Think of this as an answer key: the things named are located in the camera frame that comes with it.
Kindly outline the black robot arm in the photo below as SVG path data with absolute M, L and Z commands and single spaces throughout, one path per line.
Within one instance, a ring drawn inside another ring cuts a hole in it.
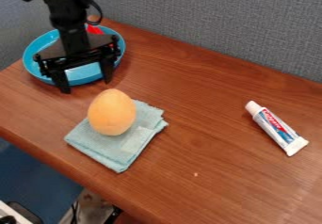
M 57 30 L 57 40 L 32 60 L 40 74 L 49 77 L 61 93 L 70 93 L 65 71 L 97 63 L 101 78 L 110 82 L 116 61 L 120 57 L 118 36 L 86 32 L 85 25 L 98 25 L 102 13 L 94 0 L 42 0 L 49 10 L 52 27 Z

